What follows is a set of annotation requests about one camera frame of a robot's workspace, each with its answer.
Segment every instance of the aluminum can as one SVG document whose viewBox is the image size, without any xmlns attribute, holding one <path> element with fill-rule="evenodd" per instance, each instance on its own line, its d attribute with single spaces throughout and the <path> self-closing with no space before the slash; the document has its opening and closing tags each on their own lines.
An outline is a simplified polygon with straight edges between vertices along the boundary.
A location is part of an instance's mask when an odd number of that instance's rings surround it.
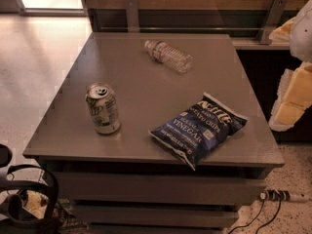
<svg viewBox="0 0 312 234">
<path fill-rule="evenodd" d="M 110 86 L 105 83 L 90 85 L 86 102 L 98 133 L 110 135 L 120 128 L 116 97 Z"/>
</svg>

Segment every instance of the speckled floor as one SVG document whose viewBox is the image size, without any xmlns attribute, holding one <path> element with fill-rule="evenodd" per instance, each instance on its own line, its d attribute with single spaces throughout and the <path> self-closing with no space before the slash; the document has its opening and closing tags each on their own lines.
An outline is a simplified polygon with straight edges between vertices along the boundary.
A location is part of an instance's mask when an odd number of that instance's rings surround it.
<svg viewBox="0 0 312 234">
<path fill-rule="evenodd" d="M 8 145 L 14 152 L 12 164 L 34 163 L 25 160 L 21 153 L 90 33 L 90 24 L 85 18 L 0 15 L 0 143 Z M 267 188 L 311 197 L 312 144 L 280 144 L 280 149 L 286 165 L 268 176 Z M 0 202 L 6 196 L 7 192 L 1 193 Z M 232 228 L 249 223 L 260 205 L 255 200 L 251 206 L 243 207 Z M 277 202 L 265 202 L 262 213 L 251 226 L 236 229 L 233 233 L 255 233 L 260 225 L 270 220 L 277 208 Z M 283 202 L 277 218 L 258 233 L 312 233 L 311 219 L 312 201 Z"/>
<path fill-rule="evenodd" d="M 310 197 L 308 203 L 282 202 L 275 220 L 258 233 L 274 234 L 309 234 L 312 233 L 312 144 L 287 143 L 280 144 L 285 159 L 285 166 L 275 169 L 267 177 L 268 189 L 288 190 L 303 193 Z M 236 229 L 233 233 L 255 233 L 256 229 L 269 221 L 278 209 L 278 202 L 265 201 L 263 211 L 249 227 Z M 254 201 L 250 207 L 239 211 L 239 220 L 232 226 L 248 224 L 259 212 L 260 201 Z"/>
</svg>

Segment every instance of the cable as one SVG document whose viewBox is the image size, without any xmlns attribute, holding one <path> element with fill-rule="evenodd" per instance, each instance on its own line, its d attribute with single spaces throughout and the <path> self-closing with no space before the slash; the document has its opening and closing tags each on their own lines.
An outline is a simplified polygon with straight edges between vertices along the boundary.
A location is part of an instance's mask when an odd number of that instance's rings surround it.
<svg viewBox="0 0 312 234">
<path fill-rule="evenodd" d="M 242 225 L 242 226 L 236 226 L 234 229 L 232 229 L 231 231 L 229 231 L 227 234 L 232 233 L 232 232 L 233 232 L 234 230 L 236 230 L 236 229 L 245 228 L 245 227 L 250 226 L 250 225 L 259 217 L 259 215 L 261 214 L 262 209 L 263 209 L 263 206 L 264 206 L 264 200 L 262 200 L 262 204 L 261 204 L 260 211 L 257 213 L 257 215 L 254 217 L 254 219 L 253 219 L 250 223 L 248 223 L 248 224 L 246 224 L 246 225 Z"/>
<path fill-rule="evenodd" d="M 271 220 L 269 220 L 268 222 L 266 222 L 266 223 L 262 224 L 260 227 L 258 227 L 258 228 L 257 228 L 257 230 L 255 231 L 255 234 L 257 234 L 257 233 L 258 233 L 258 231 L 259 231 L 261 228 L 263 228 L 263 227 L 265 227 L 265 226 L 269 225 L 271 222 L 273 222 L 273 221 L 274 221 L 274 219 L 275 219 L 275 218 L 276 218 L 276 216 L 278 215 L 279 211 L 281 210 L 281 205 L 282 205 L 282 197 L 280 196 L 279 198 L 280 198 L 280 199 L 279 199 L 279 207 L 278 207 L 278 209 L 277 209 L 276 213 L 273 215 L 273 217 L 272 217 L 272 219 L 271 219 Z"/>
</svg>

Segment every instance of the can lid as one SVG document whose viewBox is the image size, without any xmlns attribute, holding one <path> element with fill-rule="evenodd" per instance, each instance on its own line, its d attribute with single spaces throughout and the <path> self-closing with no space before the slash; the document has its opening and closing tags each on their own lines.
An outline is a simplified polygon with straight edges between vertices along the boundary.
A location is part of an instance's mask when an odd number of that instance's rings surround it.
<svg viewBox="0 0 312 234">
<path fill-rule="evenodd" d="M 105 98 L 108 95 L 109 87 L 106 84 L 95 83 L 87 90 L 87 95 L 90 98 Z"/>
</svg>

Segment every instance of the blue chip bag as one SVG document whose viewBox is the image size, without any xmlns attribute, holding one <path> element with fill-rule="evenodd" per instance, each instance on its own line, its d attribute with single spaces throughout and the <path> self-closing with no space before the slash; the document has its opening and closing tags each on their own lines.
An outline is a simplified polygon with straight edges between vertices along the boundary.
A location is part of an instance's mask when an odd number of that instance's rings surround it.
<svg viewBox="0 0 312 234">
<path fill-rule="evenodd" d="M 247 121 L 247 117 L 204 93 L 197 104 L 149 134 L 195 171 L 203 158 L 243 128 Z"/>
</svg>

